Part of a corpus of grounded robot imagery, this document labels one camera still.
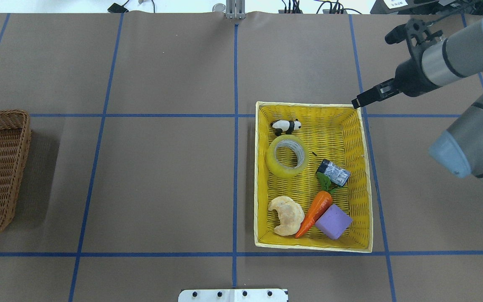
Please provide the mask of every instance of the black cable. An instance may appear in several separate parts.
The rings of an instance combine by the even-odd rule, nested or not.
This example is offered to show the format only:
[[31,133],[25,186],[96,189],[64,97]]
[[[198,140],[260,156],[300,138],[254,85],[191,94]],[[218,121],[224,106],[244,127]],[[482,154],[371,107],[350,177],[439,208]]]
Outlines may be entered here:
[[318,8],[318,10],[316,11],[316,14],[318,14],[320,12],[320,9],[322,8],[322,6],[324,6],[324,4],[326,3],[329,3],[329,10],[331,10],[331,8],[333,7],[333,2],[330,2],[330,1],[320,1],[320,0],[315,0],[315,1],[318,1],[318,2],[322,2],[320,4],[320,7]]
[[354,12],[359,13],[359,15],[362,15],[362,14],[363,14],[362,12],[360,12],[360,11],[358,11],[358,10],[354,10],[353,8],[343,8],[342,10],[343,10],[343,11],[354,11]]
[[320,9],[322,9],[322,6],[324,6],[324,4],[326,3],[329,3],[329,13],[332,13],[332,11],[335,11],[336,8],[338,8],[338,10],[344,9],[344,6],[338,1],[337,2],[323,1],[323,0],[314,0],[314,1],[322,2],[322,4],[320,4],[320,7],[318,7],[318,10],[316,11],[316,14],[320,12]]
[[299,0],[293,0],[293,3],[295,4],[296,8],[293,13],[301,13],[301,10],[299,9]]
[[473,6],[474,4],[475,4],[474,2],[471,2],[469,5],[466,5],[466,6],[461,7],[461,9],[456,9],[456,10],[454,10],[454,11],[450,12],[449,14],[444,15],[443,17],[440,17],[440,18],[439,18],[439,19],[437,19],[437,20],[434,20],[434,21],[428,22],[426,26],[427,26],[427,27],[430,27],[430,26],[434,25],[435,23],[437,23],[437,22],[439,22],[439,21],[441,21],[441,20],[443,20],[443,19],[445,19],[445,18],[447,18],[447,17],[450,17],[450,16],[452,16],[452,15],[456,15],[457,13],[463,13],[463,12],[465,12],[465,10],[466,10],[467,8],[470,8],[470,7],[471,7],[471,6]]

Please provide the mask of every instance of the purple foam cube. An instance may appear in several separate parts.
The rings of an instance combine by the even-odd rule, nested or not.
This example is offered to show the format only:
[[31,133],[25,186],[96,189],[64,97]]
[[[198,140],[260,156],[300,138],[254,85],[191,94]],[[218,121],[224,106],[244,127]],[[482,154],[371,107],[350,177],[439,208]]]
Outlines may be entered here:
[[315,226],[330,239],[339,239],[353,219],[343,212],[337,205],[331,205],[316,221]]

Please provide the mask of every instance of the small box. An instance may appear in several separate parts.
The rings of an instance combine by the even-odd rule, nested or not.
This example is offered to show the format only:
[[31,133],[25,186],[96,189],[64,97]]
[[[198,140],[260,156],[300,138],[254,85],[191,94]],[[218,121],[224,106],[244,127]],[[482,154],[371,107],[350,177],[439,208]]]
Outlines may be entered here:
[[322,163],[320,163],[317,172],[328,176],[329,179],[334,184],[337,184],[339,187],[344,187],[345,182],[348,181],[348,178],[351,175],[350,171],[345,170],[334,164],[332,161],[326,159],[322,160]]
[[315,226],[330,239],[336,240],[344,233],[353,219],[343,212],[337,205],[330,208],[318,219]]

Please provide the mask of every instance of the toy carrot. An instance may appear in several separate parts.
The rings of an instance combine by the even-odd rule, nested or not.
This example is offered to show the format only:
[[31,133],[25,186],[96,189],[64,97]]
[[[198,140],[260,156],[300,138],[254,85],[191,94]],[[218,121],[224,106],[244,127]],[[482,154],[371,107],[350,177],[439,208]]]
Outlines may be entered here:
[[338,187],[330,189],[331,180],[328,176],[326,176],[326,174],[317,172],[316,175],[318,176],[318,181],[320,182],[320,186],[322,186],[322,190],[316,194],[316,197],[314,197],[309,211],[305,215],[305,219],[303,219],[303,222],[301,222],[299,231],[297,231],[296,235],[294,236],[295,238],[305,235],[305,233],[309,231],[316,221],[333,204],[333,197],[331,197],[331,193],[338,189]]

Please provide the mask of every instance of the label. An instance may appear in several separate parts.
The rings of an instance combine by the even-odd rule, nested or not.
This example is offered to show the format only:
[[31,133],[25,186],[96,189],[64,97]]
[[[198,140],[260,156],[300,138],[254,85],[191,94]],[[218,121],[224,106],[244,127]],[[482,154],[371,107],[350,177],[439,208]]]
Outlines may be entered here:
[[402,6],[408,5],[406,0],[383,0],[383,2],[385,2],[385,5],[387,5],[387,7],[390,9],[400,8]]
[[350,172],[348,170],[344,170],[341,167],[336,166],[334,163],[329,162],[329,165],[325,169],[324,174],[329,176],[332,182],[335,184],[344,187],[345,182],[348,181]]

